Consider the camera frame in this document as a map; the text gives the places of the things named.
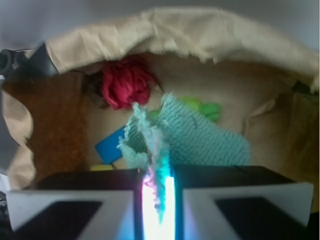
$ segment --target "paper bag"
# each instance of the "paper bag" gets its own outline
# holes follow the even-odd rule
[[[163,92],[219,103],[217,124],[249,140],[253,165],[312,182],[319,196],[319,97],[292,90],[300,81],[319,92],[319,54],[280,32],[218,8],[155,8],[75,29],[48,41],[46,50],[63,75],[3,86],[11,135],[29,138],[33,125],[8,171],[12,186],[99,161],[89,153],[94,141],[119,122],[104,121],[106,111],[97,110],[81,87],[85,75],[72,71],[91,66],[86,73],[95,73],[103,61],[139,54]],[[28,111],[16,108],[17,101]]]

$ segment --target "knitted cloth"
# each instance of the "knitted cloth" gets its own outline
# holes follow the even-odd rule
[[[124,139],[119,144],[128,168],[146,169],[150,158],[148,150],[150,153],[150,149],[159,144],[156,141],[166,141],[169,162],[173,165],[228,166],[250,163],[250,145],[243,136],[220,128],[172,94],[163,96],[161,112],[156,120],[138,104],[133,109]],[[147,134],[151,127],[153,131],[161,132],[161,136]]]

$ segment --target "light strip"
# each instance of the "light strip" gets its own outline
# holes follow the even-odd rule
[[[162,223],[155,209],[154,189],[142,185],[142,217],[144,240],[174,240],[176,230],[175,180],[172,176],[165,179],[165,211]]]

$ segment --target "crumpled paper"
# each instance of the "crumpled paper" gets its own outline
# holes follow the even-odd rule
[[[2,115],[12,138],[20,145],[7,170],[12,189],[26,187],[34,179],[33,153],[26,146],[33,132],[33,119],[28,109],[2,91]]]
[[[155,8],[79,27],[46,43],[60,73],[102,60],[151,52],[198,57],[202,62],[262,62],[310,75],[319,90],[319,54],[267,25],[220,8]]]

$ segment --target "yellow object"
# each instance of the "yellow object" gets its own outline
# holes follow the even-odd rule
[[[97,171],[109,171],[113,170],[114,168],[112,165],[104,165],[104,164],[98,164],[98,165],[93,165],[90,168],[91,172],[97,172]]]

